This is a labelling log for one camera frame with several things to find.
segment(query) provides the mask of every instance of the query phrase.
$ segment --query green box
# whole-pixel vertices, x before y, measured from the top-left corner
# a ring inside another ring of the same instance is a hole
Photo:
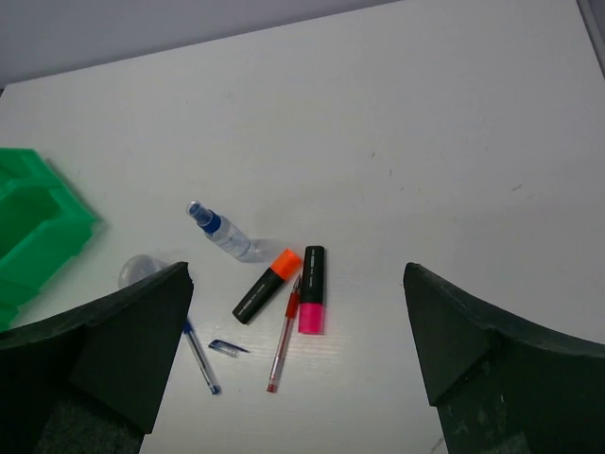
[[[33,149],[0,148],[0,331],[93,235],[96,217]]]

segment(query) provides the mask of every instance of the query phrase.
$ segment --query tabletop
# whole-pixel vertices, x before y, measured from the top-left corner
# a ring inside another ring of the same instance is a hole
[[[190,318],[152,453],[445,452],[402,274],[421,263],[536,323],[605,342],[605,82],[572,0],[406,0],[10,85],[0,144],[34,148],[104,228],[16,324],[116,290],[133,255],[189,262]],[[265,391],[288,289],[249,326],[241,264],[185,214],[325,246],[327,325]]]

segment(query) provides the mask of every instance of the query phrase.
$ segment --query pink highlighter end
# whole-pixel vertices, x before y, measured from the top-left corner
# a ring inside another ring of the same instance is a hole
[[[299,333],[323,334],[323,305],[302,303],[299,308]]]

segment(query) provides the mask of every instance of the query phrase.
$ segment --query pink highlighter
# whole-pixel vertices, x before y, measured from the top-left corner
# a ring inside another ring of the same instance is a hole
[[[323,334],[325,249],[308,246],[302,265],[299,333]]]

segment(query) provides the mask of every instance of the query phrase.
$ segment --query orange highlighter cap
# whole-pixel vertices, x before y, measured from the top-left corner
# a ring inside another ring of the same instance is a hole
[[[287,281],[301,266],[302,262],[300,257],[286,249],[275,259],[270,268],[275,274]]]

